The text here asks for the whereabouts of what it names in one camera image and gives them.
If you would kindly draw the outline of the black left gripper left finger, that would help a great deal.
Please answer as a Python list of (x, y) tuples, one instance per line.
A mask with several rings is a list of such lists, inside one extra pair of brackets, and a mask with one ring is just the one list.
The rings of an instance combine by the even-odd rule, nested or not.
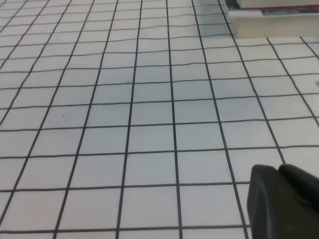
[(247, 211), (252, 238), (285, 239), (287, 226), (283, 217), (283, 189), (287, 185), (284, 176), (274, 167), (252, 167)]

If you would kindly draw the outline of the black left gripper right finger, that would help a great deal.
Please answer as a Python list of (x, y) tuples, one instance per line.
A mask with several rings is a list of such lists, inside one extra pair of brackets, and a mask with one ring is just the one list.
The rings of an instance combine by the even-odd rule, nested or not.
[(319, 179), (291, 164), (281, 165), (279, 172), (296, 191), (299, 208), (311, 215), (310, 219), (302, 219), (297, 225), (297, 228), (301, 229), (302, 238), (317, 239), (319, 237)]

